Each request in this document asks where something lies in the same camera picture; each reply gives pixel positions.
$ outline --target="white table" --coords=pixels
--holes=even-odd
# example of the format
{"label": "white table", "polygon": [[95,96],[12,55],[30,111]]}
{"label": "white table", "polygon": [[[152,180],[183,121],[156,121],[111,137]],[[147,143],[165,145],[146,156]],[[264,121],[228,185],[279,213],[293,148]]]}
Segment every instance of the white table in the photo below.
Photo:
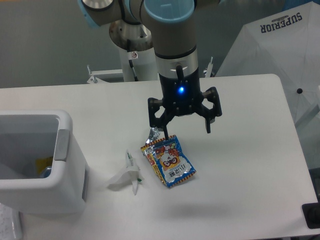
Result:
{"label": "white table", "polygon": [[[197,173],[167,189],[140,153],[149,133],[148,97],[158,81],[0,89],[0,109],[64,109],[91,172],[83,213],[24,215],[26,240],[248,240],[319,234],[302,204],[316,195],[281,82],[275,75],[202,79],[216,86],[223,115],[205,130],[193,114],[168,125]],[[125,150],[145,181],[105,189]]]}

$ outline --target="crumpled paper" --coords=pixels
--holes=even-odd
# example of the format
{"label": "crumpled paper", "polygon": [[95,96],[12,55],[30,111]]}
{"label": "crumpled paper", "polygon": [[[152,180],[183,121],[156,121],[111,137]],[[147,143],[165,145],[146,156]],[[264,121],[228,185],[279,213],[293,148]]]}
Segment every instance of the crumpled paper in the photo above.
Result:
{"label": "crumpled paper", "polygon": [[136,160],[131,156],[128,150],[125,152],[125,166],[121,170],[111,177],[106,184],[120,184],[123,183],[126,179],[130,179],[132,182],[132,191],[136,195],[138,191],[138,182],[144,180],[140,174],[140,168],[136,163]]}

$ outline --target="white umbrella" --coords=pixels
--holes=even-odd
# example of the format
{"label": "white umbrella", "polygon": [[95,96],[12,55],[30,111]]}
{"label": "white umbrella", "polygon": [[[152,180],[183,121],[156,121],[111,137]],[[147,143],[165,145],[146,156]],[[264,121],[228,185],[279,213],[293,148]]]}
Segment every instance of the white umbrella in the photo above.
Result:
{"label": "white umbrella", "polygon": [[[253,74],[280,77],[294,122],[317,101],[320,5],[310,2],[242,27],[216,76]],[[313,126],[304,131],[313,131],[314,136],[319,130],[314,141],[320,149],[320,121],[312,121],[317,121],[317,129]],[[311,158],[320,163],[320,154],[312,154]]]}

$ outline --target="candy wrapper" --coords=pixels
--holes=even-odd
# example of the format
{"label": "candy wrapper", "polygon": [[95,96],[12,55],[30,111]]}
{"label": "candy wrapper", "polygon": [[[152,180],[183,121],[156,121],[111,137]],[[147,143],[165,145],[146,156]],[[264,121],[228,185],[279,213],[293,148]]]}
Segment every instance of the candy wrapper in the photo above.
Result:
{"label": "candy wrapper", "polygon": [[178,138],[155,140],[141,147],[155,174],[168,188],[179,184],[196,173],[195,168],[183,154]]}

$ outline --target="yellow object in bin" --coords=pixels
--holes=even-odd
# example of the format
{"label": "yellow object in bin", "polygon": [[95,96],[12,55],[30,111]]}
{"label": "yellow object in bin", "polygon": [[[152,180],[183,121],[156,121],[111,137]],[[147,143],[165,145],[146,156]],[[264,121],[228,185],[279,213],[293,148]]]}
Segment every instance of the yellow object in bin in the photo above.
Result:
{"label": "yellow object in bin", "polygon": [[36,173],[40,175],[47,167],[52,166],[53,156],[46,158],[38,158],[35,160]]}

